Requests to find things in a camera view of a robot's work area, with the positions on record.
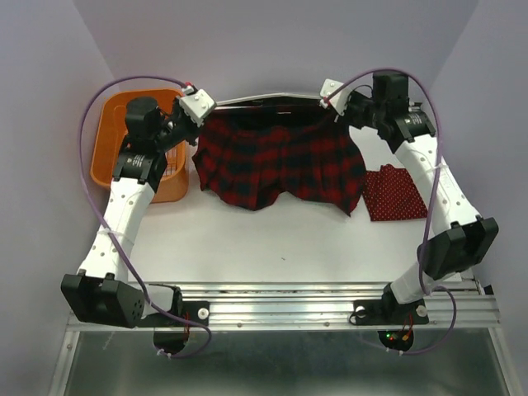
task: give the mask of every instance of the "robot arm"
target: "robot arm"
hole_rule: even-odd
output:
[[[338,115],[360,129],[369,126],[387,142],[391,152],[408,170],[423,201],[428,204],[435,176],[437,139],[421,104],[409,101],[408,76],[396,72],[373,75],[372,97],[345,88],[329,103]],[[342,84],[327,80],[321,97]],[[434,236],[427,241],[422,264],[423,280],[430,290],[443,279],[479,264],[498,233],[493,218],[484,219],[469,203],[446,163],[441,161],[435,209],[431,219]],[[418,247],[418,254],[423,246]],[[357,324],[402,323],[409,312],[423,304],[417,260],[386,288],[378,306],[358,318]]]
[[[216,107],[204,90],[188,86],[184,93],[174,99],[170,115],[152,97],[138,97],[127,104],[128,134],[112,173],[104,215],[109,229],[99,228],[77,274],[65,275],[61,284],[80,321],[133,328],[151,313],[150,307],[144,307],[143,292],[127,284],[128,268],[108,233],[114,234],[129,257],[141,219],[167,167],[165,153],[184,140],[194,144],[204,119]],[[159,305],[179,316],[179,290],[158,289],[165,291],[156,293]]]

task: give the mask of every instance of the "white table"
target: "white table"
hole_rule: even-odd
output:
[[[367,169],[401,167],[374,130],[351,137]],[[139,229],[131,259],[145,281],[386,282],[416,259],[423,220],[371,222],[363,200],[348,218],[287,193],[264,210],[242,210],[200,191],[189,166],[187,195],[151,205]]]

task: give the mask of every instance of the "white wall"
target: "white wall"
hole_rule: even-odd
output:
[[[528,2],[483,0],[433,85],[446,158],[500,232],[479,272],[497,295],[528,393]]]
[[[60,281],[96,226],[78,118],[111,73],[69,0],[4,0],[0,49],[0,393],[47,394],[68,315]]]
[[[117,77],[191,80],[217,100],[318,92],[396,66],[432,84],[476,0],[74,0]]]

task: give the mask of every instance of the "red fabric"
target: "red fabric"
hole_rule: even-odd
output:
[[[367,171],[363,198],[372,221],[427,217],[427,207],[407,169],[384,165],[379,172]]]
[[[365,164],[348,126],[334,119],[317,103],[213,113],[193,157],[200,188],[249,210],[288,191],[350,214],[361,196]]]

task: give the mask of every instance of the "orange plastic basket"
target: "orange plastic basket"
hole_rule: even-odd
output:
[[[93,149],[90,175],[95,183],[110,190],[112,171],[117,161],[121,142],[126,135],[126,104],[136,97],[154,97],[166,112],[172,111],[174,97],[182,93],[177,89],[149,89],[120,92],[108,99],[101,112],[96,144]],[[186,166],[186,143],[181,142],[167,152],[167,170],[163,174],[153,202],[180,200],[189,188],[189,171]]]

